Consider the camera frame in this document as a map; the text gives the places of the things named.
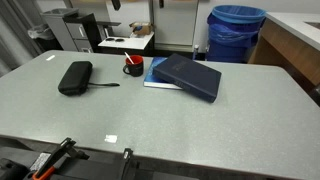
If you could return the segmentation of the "dark navy hardcover book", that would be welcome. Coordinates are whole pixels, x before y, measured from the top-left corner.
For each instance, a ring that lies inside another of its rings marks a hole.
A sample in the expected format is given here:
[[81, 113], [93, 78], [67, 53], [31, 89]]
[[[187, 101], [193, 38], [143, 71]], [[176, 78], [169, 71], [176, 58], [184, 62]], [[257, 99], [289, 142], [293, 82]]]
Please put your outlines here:
[[213, 103], [218, 96], [222, 73], [182, 55], [172, 54], [154, 67], [153, 75]]

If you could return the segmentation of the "white low side table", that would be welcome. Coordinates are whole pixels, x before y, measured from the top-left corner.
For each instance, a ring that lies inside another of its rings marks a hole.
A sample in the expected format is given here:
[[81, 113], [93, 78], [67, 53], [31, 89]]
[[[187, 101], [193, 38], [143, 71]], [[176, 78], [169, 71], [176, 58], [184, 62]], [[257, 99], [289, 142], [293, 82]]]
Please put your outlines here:
[[109, 36], [98, 44], [99, 47], [109, 48], [121, 48], [121, 49], [135, 49], [143, 50], [147, 44], [153, 38], [154, 33], [151, 32], [149, 35], [136, 35], [131, 34], [128, 38], [126, 37], [112, 37]]

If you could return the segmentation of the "black mug red inside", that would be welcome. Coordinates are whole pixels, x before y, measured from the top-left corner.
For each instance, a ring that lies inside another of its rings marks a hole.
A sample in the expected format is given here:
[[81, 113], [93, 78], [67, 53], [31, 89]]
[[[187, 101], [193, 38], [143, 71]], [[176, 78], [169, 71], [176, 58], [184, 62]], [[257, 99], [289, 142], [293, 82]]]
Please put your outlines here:
[[125, 59], [125, 66], [123, 72], [133, 77], [139, 77], [144, 72], [143, 57], [140, 55], [131, 55]]

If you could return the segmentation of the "blue glossy book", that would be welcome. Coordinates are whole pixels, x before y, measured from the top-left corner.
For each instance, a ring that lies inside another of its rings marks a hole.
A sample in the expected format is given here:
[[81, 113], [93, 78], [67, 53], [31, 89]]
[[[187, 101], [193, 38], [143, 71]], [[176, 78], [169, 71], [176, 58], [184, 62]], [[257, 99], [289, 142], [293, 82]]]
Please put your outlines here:
[[165, 88], [165, 89], [178, 89], [178, 86], [168, 83], [160, 78], [157, 78], [153, 74], [153, 69], [159, 65], [160, 63], [164, 62], [166, 57], [154, 57], [152, 62], [149, 66], [148, 72], [144, 78], [143, 85], [145, 87], [152, 87], [152, 88]]

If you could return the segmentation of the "blue trash bin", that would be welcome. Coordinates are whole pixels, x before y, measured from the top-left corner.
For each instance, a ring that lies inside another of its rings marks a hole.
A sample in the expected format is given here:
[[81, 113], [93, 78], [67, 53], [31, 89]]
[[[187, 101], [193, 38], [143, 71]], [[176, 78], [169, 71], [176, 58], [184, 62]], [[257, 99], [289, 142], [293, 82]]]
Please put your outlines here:
[[258, 41], [266, 11], [240, 5], [215, 6], [207, 17], [208, 50], [206, 59], [244, 63], [247, 51]]

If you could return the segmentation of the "wooden counter desk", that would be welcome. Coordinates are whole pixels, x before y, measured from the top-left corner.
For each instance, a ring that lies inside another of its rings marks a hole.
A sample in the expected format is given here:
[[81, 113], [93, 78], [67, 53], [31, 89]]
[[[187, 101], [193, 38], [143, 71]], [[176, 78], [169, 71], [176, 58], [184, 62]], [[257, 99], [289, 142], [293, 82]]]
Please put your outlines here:
[[268, 12], [249, 64], [283, 68], [320, 105], [319, 15]]

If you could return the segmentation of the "black zippered case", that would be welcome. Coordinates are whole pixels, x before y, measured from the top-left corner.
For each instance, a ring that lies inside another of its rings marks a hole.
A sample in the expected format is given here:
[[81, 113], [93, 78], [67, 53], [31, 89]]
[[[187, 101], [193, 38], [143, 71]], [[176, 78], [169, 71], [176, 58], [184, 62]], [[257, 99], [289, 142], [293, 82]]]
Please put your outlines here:
[[86, 92], [90, 82], [93, 70], [93, 64], [90, 61], [72, 62], [65, 74], [63, 75], [58, 91], [66, 96], [81, 95]]

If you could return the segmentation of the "small cardboard box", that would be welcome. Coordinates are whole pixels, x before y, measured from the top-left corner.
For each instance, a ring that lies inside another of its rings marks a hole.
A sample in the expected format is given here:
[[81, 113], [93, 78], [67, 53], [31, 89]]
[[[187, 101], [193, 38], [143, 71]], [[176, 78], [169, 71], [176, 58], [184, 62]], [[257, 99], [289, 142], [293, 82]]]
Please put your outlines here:
[[149, 35], [153, 25], [150, 22], [133, 22], [130, 27], [135, 35]]

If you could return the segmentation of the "black orange clamp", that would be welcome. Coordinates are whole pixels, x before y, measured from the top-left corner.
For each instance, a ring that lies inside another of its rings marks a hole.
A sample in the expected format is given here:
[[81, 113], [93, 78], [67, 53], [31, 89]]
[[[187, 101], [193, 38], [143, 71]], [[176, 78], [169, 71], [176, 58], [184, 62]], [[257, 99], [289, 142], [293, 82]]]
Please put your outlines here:
[[38, 170], [31, 170], [23, 180], [84, 180], [81, 178], [57, 174], [58, 168], [55, 164], [65, 155], [68, 154], [74, 159], [88, 160], [89, 155], [85, 152], [74, 148], [76, 142], [71, 138], [65, 138], [60, 145], [50, 154], [47, 160]]

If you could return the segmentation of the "white pen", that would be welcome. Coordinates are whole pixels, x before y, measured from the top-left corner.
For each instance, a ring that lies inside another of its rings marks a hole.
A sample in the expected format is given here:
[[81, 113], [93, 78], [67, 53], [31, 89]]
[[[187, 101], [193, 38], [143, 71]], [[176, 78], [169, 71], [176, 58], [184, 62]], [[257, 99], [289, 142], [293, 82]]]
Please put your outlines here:
[[134, 64], [133, 60], [132, 60], [131, 57], [128, 55], [128, 53], [127, 53], [127, 52], [124, 52], [124, 53], [125, 53], [126, 57], [129, 59], [129, 61], [130, 61], [132, 64]]

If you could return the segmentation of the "grey filing cabinet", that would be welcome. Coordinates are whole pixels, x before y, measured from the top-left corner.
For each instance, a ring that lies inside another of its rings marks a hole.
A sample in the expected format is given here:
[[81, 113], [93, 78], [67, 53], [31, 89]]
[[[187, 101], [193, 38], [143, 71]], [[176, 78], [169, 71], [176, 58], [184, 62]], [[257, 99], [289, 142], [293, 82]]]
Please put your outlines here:
[[42, 13], [43, 19], [65, 51], [98, 53], [101, 36], [93, 13], [80, 15], [78, 8], [57, 8]]

